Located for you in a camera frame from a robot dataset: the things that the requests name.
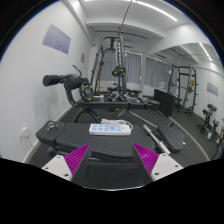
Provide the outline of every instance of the ceiling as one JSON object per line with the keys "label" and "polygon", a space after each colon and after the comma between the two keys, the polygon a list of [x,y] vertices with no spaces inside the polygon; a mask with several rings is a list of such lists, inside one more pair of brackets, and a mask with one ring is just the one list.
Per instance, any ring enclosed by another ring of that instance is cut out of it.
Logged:
{"label": "ceiling", "polygon": [[[70,4],[74,4],[77,0],[68,0]],[[130,0],[79,0],[84,14],[87,29],[91,31],[95,38],[102,38],[108,35],[117,35],[125,13],[130,4]],[[185,16],[180,10],[162,0],[141,0],[142,4],[150,4],[159,10],[170,14],[178,21],[174,21],[170,17],[156,11],[145,5],[136,3],[133,0],[125,17],[121,32],[124,42],[144,45],[155,38],[165,38],[168,30],[183,24],[192,24],[193,22]],[[219,57],[214,48],[210,45],[204,45],[214,63],[220,63]],[[198,43],[186,44],[160,52],[170,54],[173,57],[177,55],[182,58],[188,58],[193,62],[197,59],[207,60],[204,50]]]}
{"label": "ceiling", "polygon": [[[208,44],[203,44],[203,46],[206,49],[209,56],[211,57],[212,62],[218,65],[222,65],[215,49]],[[160,58],[161,60],[163,59],[167,62],[172,62],[171,60],[174,58],[176,58],[177,61],[179,59],[186,59],[189,64],[198,64],[201,62],[201,60],[204,61],[209,60],[205,51],[203,50],[203,48],[200,46],[199,43],[190,43],[181,46],[175,46],[157,52],[152,56]]]}
{"label": "ceiling", "polygon": [[[96,36],[101,37],[102,33],[95,33],[97,30],[119,30],[130,1],[128,0],[80,0],[86,14],[85,24]],[[141,0],[143,3],[158,7],[160,10],[169,13],[178,21],[175,22],[164,14],[149,7],[133,2],[125,17],[122,31],[149,38],[164,38],[164,33],[176,26],[191,23],[182,12],[173,6],[159,0]],[[145,44],[143,38],[125,35],[125,40]]]}

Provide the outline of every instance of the window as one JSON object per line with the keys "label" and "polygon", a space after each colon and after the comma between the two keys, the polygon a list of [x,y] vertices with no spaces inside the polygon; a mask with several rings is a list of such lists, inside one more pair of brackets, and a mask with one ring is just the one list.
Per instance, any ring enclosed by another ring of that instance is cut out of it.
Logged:
{"label": "window", "polygon": [[[141,55],[127,52],[125,63],[127,82],[140,84]],[[115,66],[114,52],[106,51],[100,79],[105,81],[117,81],[117,78],[112,75],[112,71],[115,69]]]}
{"label": "window", "polygon": [[164,82],[164,89],[167,90],[170,79],[170,70],[170,64],[155,58],[147,57],[145,84],[152,87],[159,87],[159,83]]}

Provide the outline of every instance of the gray floor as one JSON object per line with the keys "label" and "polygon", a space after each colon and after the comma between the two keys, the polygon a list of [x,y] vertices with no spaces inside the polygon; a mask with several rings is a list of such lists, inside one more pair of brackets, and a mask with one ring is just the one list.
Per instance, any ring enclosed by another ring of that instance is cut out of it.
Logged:
{"label": "gray floor", "polygon": [[[79,108],[72,108],[62,119],[61,121],[64,123],[70,123],[72,119],[74,118],[75,114]],[[108,109],[96,109],[95,110],[101,118],[105,119],[115,119],[116,115],[120,112],[111,112]],[[144,119],[154,123],[155,125],[168,125],[171,121],[165,117],[159,115],[155,111],[151,110],[132,110],[132,112],[138,114],[139,116],[143,117]],[[198,134],[199,138],[197,138],[199,144],[204,148],[206,153],[210,158],[212,158],[217,150],[217,145],[215,143],[215,136],[213,136],[213,139],[209,141],[205,135],[201,134],[199,135],[198,131],[199,128],[197,127],[197,121],[194,119],[194,117],[189,117],[184,113],[178,113],[176,108],[174,108],[172,117],[180,123],[187,131],[189,131],[193,136],[195,136],[195,133]],[[141,119],[133,116],[130,113],[124,114],[120,119],[127,120],[132,124],[138,125],[142,127],[143,124],[145,124],[144,121]],[[83,114],[80,119],[79,123],[94,123],[92,118],[88,114]],[[183,147],[182,151],[178,154],[171,154],[171,157],[174,158],[178,163],[180,163],[182,166],[187,167],[194,164],[199,164],[202,162],[206,162],[206,159],[204,158],[201,151],[198,149],[198,147],[195,145],[192,140],[185,135],[184,142],[186,145]],[[37,149],[36,153],[33,155],[32,159],[30,160],[29,164],[42,167],[44,166],[50,159],[53,157],[49,155],[47,152],[48,146],[41,144],[41,146]]]}
{"label": "gray floor", "polygon": [[[75,114],[78,112],[79,108],[72,108],[62,119],[61,122],[71,123],[74,119]],[[109,109],[97,109],[96,113],[101,118],[105,119],[116,119],[118,112],[112,112]],[[138,114],[142,118],[152,122],[155,125],[168,125],[171,120],[164,115],[159,115],[156,111],[151,110],[132,110],[132,112]],[[172,117],[178,121],[187,131],[189,131],[194,137],[197,138],[199,144],[203,146],[206,153],[210,158],[213,157],[217,150],[215,145],[215,137],[209,141],[205,135],[199,135],[197,127],[197,121],[195,118],[188,117],[186,114],[178,113],[176,108],[174,108]],[[138,117],[132,115],[131,113],[126,113],[119,119],[129,121],[130,123],[142,127],[145,124],[144,121]],[[79,123],[95,123],[88,114],[82,114],[79,118]],[[147,124],[150,129],[155,130],[154,127]],[[182,132],[176,125],[174,129]],[[191,165],[200,164],[206,162],[205,157],[195,145],[195,143],[185,135],[183,149],[178,154],[170,154],[170,156],[175,159],[183,167],[189,167]],[[42,168],[46,163],[48,163],[55,155],[48,153],[49,146],[41,144],[37,149],[33,157],[31,158],[29,164],[36,167]],[[139,168],[135,162],[128,163],[108,163],[108,162],[94,162],[89,161],[87,170],[87,182],[85,187],[91,189],[126,189],[143,186],[141,174],[139,173]]]}
{"label": "gray floor", "polygon": [[207,138],[208,132],[200,132],[200,127],[198,126],[198,124],[200,124],[200,120],[202,121],[202,119],[195,114],[193,114],[192,116],[188,116],[186,113],[180,113],[178,112],[177,107],[174,107],[171,117],[176,120],[181,126],[183,126],[184,129],[186,129],[193,138],[196,139],[196,141],[201,145],[208,157],[212,159],[219,147],[219,145],[216,143],[218,135],[214,133],[211,140],[209,140]]}

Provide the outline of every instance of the ceiling light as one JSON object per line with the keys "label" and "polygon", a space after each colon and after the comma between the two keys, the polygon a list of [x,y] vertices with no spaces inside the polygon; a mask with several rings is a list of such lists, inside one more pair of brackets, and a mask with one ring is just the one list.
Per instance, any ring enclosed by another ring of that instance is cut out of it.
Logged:
{"label": "ceiling light", "polygon": [[165,11],[163,11],[163,10],[161,10],[161,9],[155,7],[155,6],[152,6],[152,5],[146,4],[146,3],[144,3],[144,2],[140,2],[140,1],[137,1],[137,3],[140,4],[140,5],[144,5],[144,6],[146,6],[146,7],[149,7],[149,8],[151,8],[151,9],[154,9],[154,10],[156,10],[156,11],[158,11],[158,12],[160,12],[160,13],[162,13],[162,14],[168,16],[168,17],[170,17],[170,18],[171,18],[172,20],[174,20],[175,22],[178,21],[176,18],[174,18],[174,17],[171,16],[170,14],[166,13]]}
{"label": "ceiling light", "polygon": [[[127,2],[130,2],[131,0],[117,0],[117,1],[127,1]],[[144,3],[144,2],[141,2],[141,1],[136,1],[136,0],[132,0],[132,2],[133,2],[133,3],[138,3],[138,4],[140,4],[140,5],[144,5],[144,6],[146,6],[146,7],[151,8],[151,9],[154,9],[154,10],[156,10],[157,12],[160,12],[160,13],[162,13],[162,14],[168,16],[169,18],[171,18],[171,19],[174,20],[175,22],[178,21],[176,18],[174,18],[174,17],[171,16],[170,14],[166,13],[165,11],[163,11],[163,10],[161,10],[161,9],[159,9],[159,8],[157,8],[157,7],[155,7],[155,6],[153,6],[153,5],[149,5],[149,4],[147,4],[147,3]]]}
{"label": "ceiling light", "polygon": [[212,61],[211,57],[209,56],[208,52],[205,50],[204,46],[202,45],[202,43],[199,43],[201,45],[201,47],[203,48],[205,54],[208,56],[209,61]]}

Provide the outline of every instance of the magenta triangle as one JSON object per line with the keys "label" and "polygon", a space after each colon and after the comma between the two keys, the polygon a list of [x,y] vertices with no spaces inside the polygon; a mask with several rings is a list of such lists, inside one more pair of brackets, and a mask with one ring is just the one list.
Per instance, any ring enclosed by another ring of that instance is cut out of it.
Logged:
{"label": "magenta triangle", "polygon": [[138,155],[141,158],[147,172],[151,175],[152,170],[159,158],[159,154],[136,143],[133,143],[133,145],[138,152]]}

